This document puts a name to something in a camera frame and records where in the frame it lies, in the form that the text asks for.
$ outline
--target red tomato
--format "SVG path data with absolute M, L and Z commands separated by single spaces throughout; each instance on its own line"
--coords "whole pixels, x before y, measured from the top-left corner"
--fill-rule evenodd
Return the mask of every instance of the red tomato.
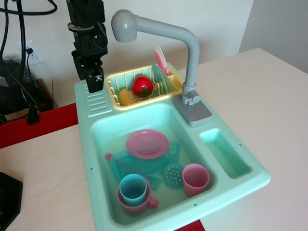
M 139 97 L 147 97 L 153 91 L 153 83 L 147 76 L 138 76 L 133 81 L 132 89 Z

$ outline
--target mug handle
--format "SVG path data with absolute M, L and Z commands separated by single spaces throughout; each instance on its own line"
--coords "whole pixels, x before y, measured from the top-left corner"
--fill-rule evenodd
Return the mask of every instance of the mug handle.
M 148 207 L 152 208 L 152 209 L 157 209 L 158 204 L 159 204 L 158 200 L 155 197 L 152 197 L 152 196 L 150 196 L 148 203 L 149 203 Z

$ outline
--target blue cup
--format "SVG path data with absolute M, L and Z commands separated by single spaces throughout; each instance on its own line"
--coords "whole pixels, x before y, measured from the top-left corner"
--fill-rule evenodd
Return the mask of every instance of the blue cup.
M 145 201 L 146 179 L 139 174 L 125 176 L 119 186 L 120 193 L 128 206 L 138 206 Z

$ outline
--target faucet base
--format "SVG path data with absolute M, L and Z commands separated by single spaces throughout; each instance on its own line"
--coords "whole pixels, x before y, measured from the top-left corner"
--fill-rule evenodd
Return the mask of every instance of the faucet base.
M 211 121 L 212 113 L 201 101 L 189 106 L 182 102 L 181 95 L 177 95 L 174 97 L 173 103 L 186 123 L 191 127 L 196 127 Z

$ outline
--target table surface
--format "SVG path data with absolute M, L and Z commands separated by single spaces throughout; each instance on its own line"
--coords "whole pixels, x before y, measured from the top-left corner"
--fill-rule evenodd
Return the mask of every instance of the table surface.
M 307 74 L 261 49 L 198 66 L 200 95 L 272 176 L 202 218 L 206 231 L 306 230 L 307 89 Z M 24 183 L 7 230 L 94 230 L 78 125 L 0 149 L 0 171 Z

